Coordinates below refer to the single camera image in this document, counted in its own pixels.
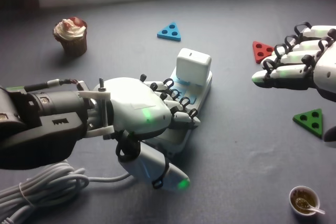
small cup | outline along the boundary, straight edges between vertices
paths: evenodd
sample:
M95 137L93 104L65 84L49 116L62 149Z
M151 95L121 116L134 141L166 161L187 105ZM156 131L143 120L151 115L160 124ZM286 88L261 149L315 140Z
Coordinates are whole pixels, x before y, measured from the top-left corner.
M293 211L295 213L301 215L301 216L312 216L312 215L316 214L316 212L310 212L309 214L304 214L303 212L299 212L298 210L295 209L295 207L293 206L290 199L292 198L292 196L293 196L293 194L296 190L305 191L306 193L311 195L313 197L314 201L316 202L316 206L313 206L313 207L320 208L320 198L317 195L317 193L315 193L315 191L313 189L310 189L307 186L297 186L297 187L294 187L289 193L289 204L292 207Z

triangular block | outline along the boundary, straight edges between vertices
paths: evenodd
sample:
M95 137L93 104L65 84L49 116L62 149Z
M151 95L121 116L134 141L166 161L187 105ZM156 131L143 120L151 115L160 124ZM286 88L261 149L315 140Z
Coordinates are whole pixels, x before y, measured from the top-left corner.
M315 136L322 138L322 110L312 110L293 117L293 121L313 133Z
M157 37L161 39L170 39L175 41L181 41L181 35L178 31L177 25L175 22L169 24L162 30L157 33Z
M253 53L256 63L260 64L263 59L270 56L274 51L274 47L267 44L263 44L257 41L253 41Z

gray tablecloth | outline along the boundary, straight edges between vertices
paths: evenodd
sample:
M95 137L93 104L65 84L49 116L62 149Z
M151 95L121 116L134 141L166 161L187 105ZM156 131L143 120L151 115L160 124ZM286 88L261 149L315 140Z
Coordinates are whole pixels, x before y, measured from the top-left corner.
M174 160L192 185L182 194L154 190L134 178L92 183L72 202L37 211L28 223L335 223L336 150L293 123L321 108L324 131L336 124L336 104L307 91L262 89L251 76L252 42L275 45L301 21L336 24L336 0L194 0L49 9L0 14L0 83L5 87L55 78L164 80L181 48L211 55L213 83L185 151ZM62 18L88 23L88 51L63 55L51 31ZM176 22L181 42L157 39ZM69 163L89 176L124 171L115 142L79 141ZM0 189L37 170L0 170ZM304 220L291 211L290 190L314 189L325 216Z

back of robotic hand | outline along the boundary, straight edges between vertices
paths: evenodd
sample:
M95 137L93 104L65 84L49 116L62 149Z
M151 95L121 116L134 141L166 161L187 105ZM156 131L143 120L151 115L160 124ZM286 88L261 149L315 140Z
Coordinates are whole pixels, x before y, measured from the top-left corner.
M63 84L78 91L34 92ZM155 189L181 190L188 176L154 148L125 131L114 131L110 93L89 91L83 81L52 80L31 86L0 88L0 168L31 169L61 162L84 137L118 141L119 163Z
M256 72L252 81L262 88L315 88L323 98L336 102L336 26L303 22L294 31L284 44L275 45L272 55L261 62L264 70ZM336 141L336 127L326 132L324 140Z

robotic arm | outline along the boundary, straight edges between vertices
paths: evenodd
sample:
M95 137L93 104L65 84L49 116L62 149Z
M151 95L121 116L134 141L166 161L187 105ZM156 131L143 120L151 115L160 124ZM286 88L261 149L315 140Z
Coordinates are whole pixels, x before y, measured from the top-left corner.
M298 26L306 26L303 31ZM252 81L262 88L306 90L336 102L336 26L311 26L304 22L295 26L296 35L277 44L271 56L261 62L264 70L256 72ZM329 129L324 141L336 141L336 127Z
M186 109L188 98L175 101L173 80L145 79L100 79L93 91L71 79L1 88L0 168L31 169L60 162L78 140L103 136L118 141L118 161L131 175L155 189L187 188L188 176L142 140L168 128L197 127L197 110ZM36 92L63 84L75 84L78 91Z

